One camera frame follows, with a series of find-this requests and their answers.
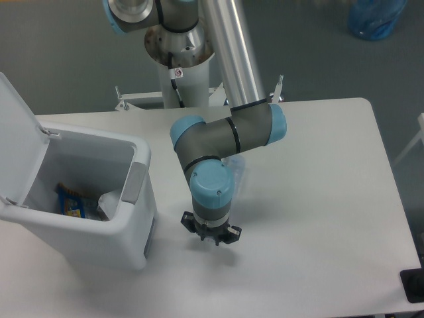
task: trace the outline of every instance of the black object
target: black object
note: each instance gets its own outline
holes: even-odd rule
[[[424,313],[424,310],[418,311],[417,313],[414,313],[410,318],[418,318]]]
[[[424,270],[402,270],[400,272],[403,289],[410,303],[424,302]]]
[[[228,220],[218,227],[207,227],[206,224],[200,224],[194,218],[194,214],[190,212],[184,212],[181,219],[182,225],[191,232],[197,233],[200,236],[200,240],[204,240],[205,237],[210,237],[215,241],[215,245],[219,245],[220,242],[225,244],[231,244],[239,240],[241,235],[241,228],[230,226]]]
[[[354,316],[354,317],[346,317],[346,318],[376,318],[376,316]]]

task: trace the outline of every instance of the black band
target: black band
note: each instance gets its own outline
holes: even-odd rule
[[[266,103],[266,98],[261,99],[260,101],[253,101],[252,103],[249,103],[249,104],[245,104],[245,105],[233,107],[231,109],[231,111],[232,112],[233,111],[241,111],[242,109],[246,109],[246,108],[249,108],[249,107],[252,107],[252,106],[256,106],[256,105],[259,105],[259,104],[263,104],[263,103]]]
[[[160,0],[156,0],[156,10],[158,11],[159,24],[162,25],[164,23],[164,12]]]
[[[218,156],[203,156],[200,157],[198,159],[193,160],[192,162],[190,162],[185,168],[184,168],[184,174],[186,174],[186,172],[195,164],[198,164],[199,162],[202,162],[204,160],[209,160],[209,159],[214,159],[214,160],[219,160],[221,161],[221,159]]]
[[[233,120],[230,117],[227,117],[226,120],[228,121],[228,124],[230,124],[231,130],[233,131],[234,140],[236,142],[236,152],[237,154],[240,153],[240,138],[239,133],[237,132],[237,128],[233,123]]]
[[[167,26],[164,24],[164,21],[163,21],[163,14],[162,14],[162,22],[161,22],[160,24],[163,26],[163,28],[164,28],[165,30],[167,30],[167,31],[169,31],[169,32],[172,32],[172,33],[186,33],[186,32],[188,32],[188,31],[193,30],[193,29],[196,27],[196,25],[198,24],[198,22],[199,22],[199,19],[197,19],[197,20],[196,20],[196,22],[194,23],[194,25],[191,25],[191,26],[189,26],[188,28],[182,28],[182,29],[170,28],[170,27],[167,27]]]

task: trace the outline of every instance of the gray floor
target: gray floor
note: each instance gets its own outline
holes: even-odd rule
[[[424,113],[424,1],[409,0],[394,33],[378,42],[348,32],[348,2],[244,0],[244,7],[266,89],[284,74],[286,101],[368,99],[393,160]],[[115,85],[121,93],[158,91],[143,39],[142,31],[115,35],[98,0],[0,3],[0,72],[37,115],[110,111]],[[220,83],[216,65],[211,85]],[[404,171],[397,178],[408,209],[416,200],[407,189],[423,179]]]

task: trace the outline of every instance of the white table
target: white table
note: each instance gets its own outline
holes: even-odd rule
[[[180,224],[191,197],[169,137],[185,109],[49,115],[143,136],[158,222],[146,268],[69,264],[0,222],[2,317],[340,317],[413,311],[399,271],[418,268],[372,108],[363,99],[284,103],[283,141],[244,153],[231,215],[240,241],[201,242]]]

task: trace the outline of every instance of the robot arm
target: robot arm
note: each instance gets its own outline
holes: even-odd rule
[[[184,213],[183,225],[190,232],[197,233],[201,240],[211,237],[216,245],[220,242],[229,244],[239,239],[241,229],[229,225],[235,185],[231,171],[221,159],[280,140],[286,134],[286,118],[278,105],[270,105],[266,100],[241,0],[201,1],[219,59],[231,116],[212,123],[206,123],[199,116],[183,117],[172,126],[171,139],[193,201],[193,213]],[[109,5],[111,2],[148,1],[109,0]],[[185,11],[179,11],[183,6],[193,9],[187,11],[190,19],[186,19]],[[162,7],[162,18],[157,10],[159,7]],[[197,16],[197,12],[194,13],[197,1],[156,1],[156,10],[158,12],[153,13],[152,9],[150,15],[158,14],[158,21],[164,29],[181,31],[176,32],[175,37],[190,33],[197,25],[191,25],[192,29],[188,26],[194,21],[194,15]],[[172,21],[171,28],[166,21]]]
[[[109,22],[117,33],[162,25],[174,33],[191,30],[198,21],[197,1],[103,0]]]

